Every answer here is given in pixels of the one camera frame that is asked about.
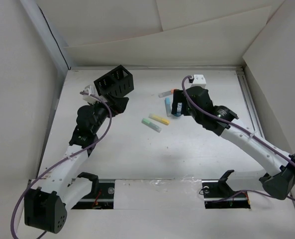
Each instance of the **white wall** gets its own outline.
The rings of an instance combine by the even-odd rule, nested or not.
[[[35,175],[56,69],[19,0],[0,0],[0,239]]]
[[[284,2],[243,58],[265,135],[295,152],[295,0]]]

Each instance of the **robotic arm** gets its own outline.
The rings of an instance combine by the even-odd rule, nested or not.
[[[280,157],[277,153],[268,149],[267,145],[273,149],[276,149],[278,153],[287,156],[294,163],[295,154],[290,155],[289,153],[276,148],[265,139],[254,135],[254,133],[247,135],[239,128],[226,123],[227,120],[228,122],[235,123],[242,128],[249,129],[239,119],[237,114],[229,108],[225,106],[214,106],[209,97],[208,90],[200,86],[192,86],[187,89],[186,92],[190,99],[198,107],[210,115],[213,115],[214,117],[209,116],[209,114],[204,114],[204,112],[196,109],[196,107],[186,99],[184,92],[180,90],[174,91],[172,114],[192,116],[198,124],[202,125],[202,127],[232,142],[247,154],[249,154],[267,172],[259,179],[264,190],[272,197],[279,200],[284,200],[295,184],[295,168],[288,164],[288,162]],[[222,180],[220,181],[220,188],[224,189],[219,189],[217,184],[214,186],[216,195],[221,194],[218,197],[229,197],[235,193],[225,183],[228,176],[232,172],[233,170],[227,171],[227,173],[221,178]]]

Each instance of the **black container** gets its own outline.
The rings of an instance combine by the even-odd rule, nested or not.
[[[124,97],[134,90],[133,75],[122,65],[94,81],[99,96]]]

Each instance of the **white table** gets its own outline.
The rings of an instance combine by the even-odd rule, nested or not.
[[[236,72],[206,68],[128,70],[133,74],[135,89],[128,94],[127,109],[113,118],[110,132],[80,169],[100,179],[127,179],[116,181],[115,209],[72,210],[60,234],[57,237],[48,234],[45,238],[90,235],[101,239],[295,238],[295,210],[289,200],[250,194],[252,210],[204,208],[197,194],[201,187],[198,179],[219,178],[226,170],[234,169],[234,178],[245,174],[257,182],[264,171],[250,156],[203,129],[192,117],[172,117],[169,126],[157,123],[162,127],[161,133],[141,123],[149,113],[166,116],[165,98],[158,98],[160,92],[181,89],[186,75],[203,74],[214,104],[229,107],[252,128],[253,116],[247,110]],[[100,68],[69,71],[41,172],[61,159],[66,151],[76,126],[77,110],[85,104],[79,92],[107,71]],[[107,120],[98,136],[106,126]],[[241,186],[248,189],[246,182]],[[22,238],[33,238],[38,233],[39,230],[26,227],[21,220]]]

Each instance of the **yellow cap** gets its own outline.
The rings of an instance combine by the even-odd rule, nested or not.
[[[169,120],[168,119],[162,118],[162,117],[157,116],[155,114],[149,114],[148,118],[151,118],[152,120],[156,120],[159,123],[163,123],[165,125],[169,125]]]

